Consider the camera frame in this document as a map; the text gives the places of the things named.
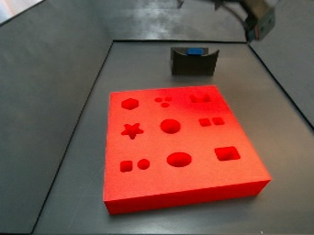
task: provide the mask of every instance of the shape sorter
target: shape sorter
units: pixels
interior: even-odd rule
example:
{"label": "shape sorter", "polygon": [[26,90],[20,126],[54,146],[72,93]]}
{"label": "shape sorter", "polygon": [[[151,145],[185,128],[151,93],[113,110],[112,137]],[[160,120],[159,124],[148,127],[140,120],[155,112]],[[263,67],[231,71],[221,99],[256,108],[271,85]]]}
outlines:
{"label": "shape sorter", "polygon": [[110,214],[255,196],[269,180],[215,86],[110,93]]}

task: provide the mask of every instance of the blue object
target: blue object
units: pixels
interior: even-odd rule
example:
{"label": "blue object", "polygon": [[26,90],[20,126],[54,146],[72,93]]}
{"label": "blue object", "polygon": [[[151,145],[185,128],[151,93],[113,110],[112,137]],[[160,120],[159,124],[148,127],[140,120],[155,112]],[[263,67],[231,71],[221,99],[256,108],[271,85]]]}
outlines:
{"label": "blue object", "polygon": [[187,55],[203,55],[201,48],[187,48]]}

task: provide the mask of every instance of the gray wall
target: gray wall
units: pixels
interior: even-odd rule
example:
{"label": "gray wall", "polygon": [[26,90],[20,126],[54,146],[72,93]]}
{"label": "gray wall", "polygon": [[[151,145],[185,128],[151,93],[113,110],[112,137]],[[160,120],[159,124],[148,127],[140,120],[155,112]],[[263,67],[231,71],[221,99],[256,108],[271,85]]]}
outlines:
{"label": "gray wall", "polygon": [[0,232],[30,232],[112,40],[84,0],[0,27]]}
{"label": "gray wall", "polygon": [[314,127],[314,2],[280,1],[276,27],[252,49]]}

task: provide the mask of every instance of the oval hole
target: oval hole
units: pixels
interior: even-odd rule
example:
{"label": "oval hole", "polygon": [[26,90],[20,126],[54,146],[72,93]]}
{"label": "oval hole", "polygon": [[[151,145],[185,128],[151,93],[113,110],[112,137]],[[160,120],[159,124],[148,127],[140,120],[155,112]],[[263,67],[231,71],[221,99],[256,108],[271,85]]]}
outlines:
{"label": "oval hole", "polygon": [[191,156],[184,152],[175,152],[168,156],[167,163],[173,167],[184,167],[191,163]]}

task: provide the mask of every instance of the star-shaped hole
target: star-shaped hole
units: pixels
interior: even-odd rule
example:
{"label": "star-shaped hole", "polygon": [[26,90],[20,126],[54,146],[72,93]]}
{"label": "star-shaped hole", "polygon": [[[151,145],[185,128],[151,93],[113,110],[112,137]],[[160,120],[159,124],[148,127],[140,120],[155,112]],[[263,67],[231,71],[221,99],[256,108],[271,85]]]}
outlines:
{"label": "star-shaped hole", "polygon": [[137,134],[143,134],[143,130],[140,129],[140,123],[135,123],[133,125],[124,125],[125,130],[121,132],[121,135],[128,135],[133,140]]}

